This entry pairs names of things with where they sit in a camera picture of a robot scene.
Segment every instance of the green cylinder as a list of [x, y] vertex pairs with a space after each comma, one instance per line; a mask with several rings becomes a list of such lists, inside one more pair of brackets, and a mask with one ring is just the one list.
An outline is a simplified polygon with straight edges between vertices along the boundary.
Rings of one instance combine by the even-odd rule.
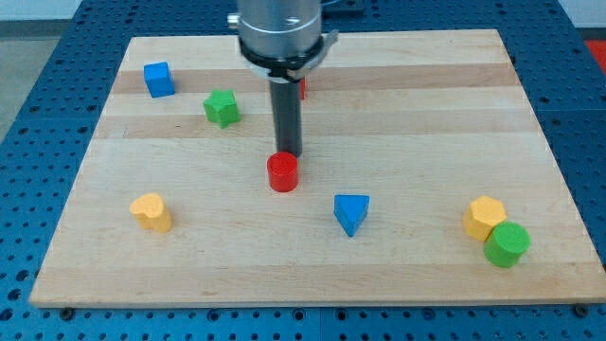
[[525, 228], [513, 222], [497, 225], [484, 243], [484, 255], [494, 265], [509, 268], [518, 262], [530, 246]]

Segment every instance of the wood grain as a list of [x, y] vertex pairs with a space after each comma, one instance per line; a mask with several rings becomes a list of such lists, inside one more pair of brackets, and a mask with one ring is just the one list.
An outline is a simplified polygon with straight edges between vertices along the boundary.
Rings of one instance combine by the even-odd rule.
[[[284, 194], [265, 173], [274, 152], [267, 85], [244, 69], [234, 42], [131, 41], [33, 304], [606, 299], [604, 270], [495, 31], [341, 35], [309, 78], [300, 182]], [[174, 97], [150, 99], [140, 81], [142, 65], [156, 60], [172, 66], [181, 86]], [[241, 108], [241, 122], [224, 130], [202, 112], [217, 84], [235, 88]], [[170, 209], [168, 234], [141, 230], [131, 217], [130, 202], [149, 191]], [[353, 239], [332, 215], [337, 193], [371, 196]], [[512, 269], [492, 266], [464, 232], [467, 204], [482, 194], [503, 201], [530, 233]]]

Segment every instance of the blue pegboard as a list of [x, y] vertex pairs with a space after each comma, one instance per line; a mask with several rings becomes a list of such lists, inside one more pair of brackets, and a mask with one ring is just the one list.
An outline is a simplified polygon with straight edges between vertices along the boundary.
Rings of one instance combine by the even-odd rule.
[[[556, 0], [365, 0], [325, 30], [497, 28], [606, 260], [606, 80]], [[233, 34], [220, 0], [84, 0], [0, 147], [0, 340], [606, 339], [606, 306], [38, 310], [27, 303], [133, 36]]]

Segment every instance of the blue triangular prism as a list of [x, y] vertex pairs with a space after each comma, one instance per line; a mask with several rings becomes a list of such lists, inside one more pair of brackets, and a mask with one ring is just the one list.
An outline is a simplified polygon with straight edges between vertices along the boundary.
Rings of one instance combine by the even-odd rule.
[[344, 195], [334, 196], [334, 216], [337, 218], [345, 233], [353, 237], [362, 221], [368, 214], [370, 197], [367, 195]]

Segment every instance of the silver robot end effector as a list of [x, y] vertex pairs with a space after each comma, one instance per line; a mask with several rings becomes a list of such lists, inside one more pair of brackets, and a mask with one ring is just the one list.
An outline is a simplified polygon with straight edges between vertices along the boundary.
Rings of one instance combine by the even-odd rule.
[[238, 0], [227, 21], [249, 68], [270, 81], [276, 146], [301, 154], [299, 81], [326, 57], [338, 31], [322, 36], [320, 0]]

